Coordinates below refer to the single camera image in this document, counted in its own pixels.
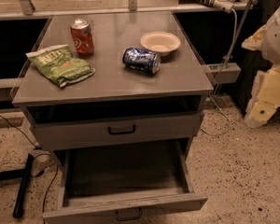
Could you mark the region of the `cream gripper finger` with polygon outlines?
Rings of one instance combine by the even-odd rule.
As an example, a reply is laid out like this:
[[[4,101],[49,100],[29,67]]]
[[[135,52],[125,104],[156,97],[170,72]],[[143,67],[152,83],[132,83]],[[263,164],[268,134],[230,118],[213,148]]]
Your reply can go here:
[[[274,113],[272,105],[254,103],[247,108],[244,121],[248,127],[258,128],[265,125]]]
[[[245,39],[242,43],[242,47],[244,49],[249,50],[261,50],[261,42],[263,38],[263,34],[265,31],[265,26],[261,26],[254,34],[252,34],[249,38]]]

